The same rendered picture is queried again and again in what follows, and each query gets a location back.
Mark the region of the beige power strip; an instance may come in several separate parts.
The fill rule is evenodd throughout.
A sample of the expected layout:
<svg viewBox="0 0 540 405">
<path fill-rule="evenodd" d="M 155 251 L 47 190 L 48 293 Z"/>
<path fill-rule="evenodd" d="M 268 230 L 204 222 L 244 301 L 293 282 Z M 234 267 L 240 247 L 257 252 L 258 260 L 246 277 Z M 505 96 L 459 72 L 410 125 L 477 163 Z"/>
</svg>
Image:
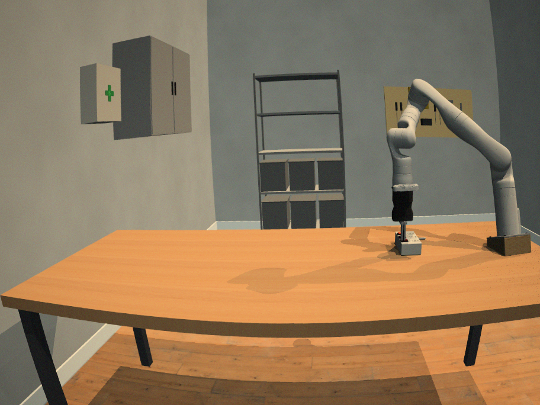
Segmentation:
<svg viewBox="0 0 540 405">
<path fill-rule="evenodd" d="M 417 237 L 414 231 L 406 232 L 406 240 L 400 240 L 400 232 L 395 233 L 395 243 L 401 255 L 420 255 L 422 252 L 422 243 L 420 240 L 425 237 Z"/>
</svg>

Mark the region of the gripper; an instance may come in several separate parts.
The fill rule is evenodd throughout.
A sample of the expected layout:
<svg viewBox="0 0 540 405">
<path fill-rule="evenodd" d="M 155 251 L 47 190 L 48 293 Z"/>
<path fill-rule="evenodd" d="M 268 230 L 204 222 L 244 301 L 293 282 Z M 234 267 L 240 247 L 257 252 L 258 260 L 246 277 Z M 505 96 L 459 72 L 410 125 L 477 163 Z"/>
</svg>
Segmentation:
<svg viewBox="0 0 540 405">
<path fill-rule="evenodd" d="M 406 240 L 407 221 L 413 221 L 413 191 L 419 190 L 418 184 L 413 184 L 412 173 L 393 173 L 393 210 L 392 220 L 401 224 L 400 239 Z M 409 185 L 407 185 L 409 184 Z"/>
</svg>

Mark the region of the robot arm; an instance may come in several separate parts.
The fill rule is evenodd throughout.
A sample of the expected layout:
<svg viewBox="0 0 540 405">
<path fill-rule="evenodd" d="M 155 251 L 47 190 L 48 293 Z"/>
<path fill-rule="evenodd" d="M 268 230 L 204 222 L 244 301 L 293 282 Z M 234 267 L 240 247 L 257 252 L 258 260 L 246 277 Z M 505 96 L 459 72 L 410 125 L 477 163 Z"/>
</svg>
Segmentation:
<svg viewBox="0 0 540 405">
<path fill-rule="evenodd" d="M 438 109 L 447 128 L 475 147 L 490 162 L 497 236 L 521 234 L 520 212 L 517 208 L 512 157 L 509 150 L 421 79 L 412 82 L 407 109 L 403 111 L 398 121 L 397 127 L 406 129 L 391 128 L 387 133 L 393 173 L 412 173 L 411 157 L 402 155 L 399 149 L 411 149 L 415 146 L 416 127 L 429 99 Z"/>
</svg>

